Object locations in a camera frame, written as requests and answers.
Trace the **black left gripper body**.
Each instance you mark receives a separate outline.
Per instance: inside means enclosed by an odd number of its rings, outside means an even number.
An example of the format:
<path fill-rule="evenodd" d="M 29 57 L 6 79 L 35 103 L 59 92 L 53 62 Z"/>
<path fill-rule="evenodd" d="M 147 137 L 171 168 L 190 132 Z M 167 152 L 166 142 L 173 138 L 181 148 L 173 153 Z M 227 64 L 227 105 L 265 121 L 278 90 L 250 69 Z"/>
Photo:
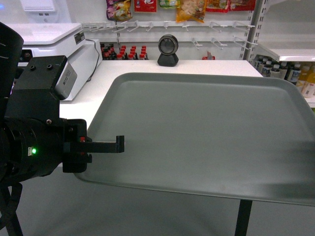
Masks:
<path fill-rule="evenodd" d="M 33 118 L 5 118 L 4 182 L 44 177 L 60 164 L 65 173 L 82 173 L 92 161 L 91 141 L 83 119 L 59 118 L 48 124 Z"/>

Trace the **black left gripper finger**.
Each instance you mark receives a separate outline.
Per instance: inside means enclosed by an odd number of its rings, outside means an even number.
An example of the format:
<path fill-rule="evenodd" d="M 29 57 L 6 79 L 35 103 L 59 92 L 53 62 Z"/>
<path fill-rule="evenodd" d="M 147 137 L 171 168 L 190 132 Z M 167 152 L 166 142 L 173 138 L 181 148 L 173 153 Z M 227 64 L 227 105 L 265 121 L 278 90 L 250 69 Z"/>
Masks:
<path fill-rule="evenodd" d="M 91 153 L 122 153 L 125 151 L 125 136 L 116 136 L 115 142 L 85 142 L 85 151 Z"/>

